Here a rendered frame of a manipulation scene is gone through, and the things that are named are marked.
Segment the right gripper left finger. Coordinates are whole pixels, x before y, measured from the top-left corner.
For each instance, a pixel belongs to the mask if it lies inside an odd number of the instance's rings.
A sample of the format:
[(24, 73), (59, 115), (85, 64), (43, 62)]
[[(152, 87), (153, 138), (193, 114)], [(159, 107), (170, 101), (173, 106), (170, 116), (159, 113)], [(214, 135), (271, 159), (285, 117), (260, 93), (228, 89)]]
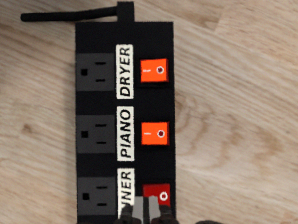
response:
[(146, 224), (146, 197), (134, 197), (134, 205), (122, 207), (113, 224)]

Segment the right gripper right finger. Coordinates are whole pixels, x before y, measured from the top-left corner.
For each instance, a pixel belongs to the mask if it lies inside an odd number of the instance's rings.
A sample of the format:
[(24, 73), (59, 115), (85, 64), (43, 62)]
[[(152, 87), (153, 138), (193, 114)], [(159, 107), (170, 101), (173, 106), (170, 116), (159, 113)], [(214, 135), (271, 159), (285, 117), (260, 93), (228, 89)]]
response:
[[(160, 211), (159, 211), (160, 210)], [(157, 197), (146, 197), (146, 224), (180, 224), (173, 218), (171, 207), (158, 204)], [(213, 220), (202, 220), (195, 224), (223, 224)]]

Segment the black power strip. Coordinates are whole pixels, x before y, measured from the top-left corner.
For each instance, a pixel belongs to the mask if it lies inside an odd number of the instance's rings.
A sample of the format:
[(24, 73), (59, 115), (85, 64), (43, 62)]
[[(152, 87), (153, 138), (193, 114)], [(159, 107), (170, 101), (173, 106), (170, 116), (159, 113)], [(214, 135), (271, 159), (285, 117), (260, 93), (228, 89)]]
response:
[(113, 224), (134, 196), (176, 218), (174, 22), (135, 21), (134, 1), (76, 12), (22, 13), (75, 22), (77, 223)]

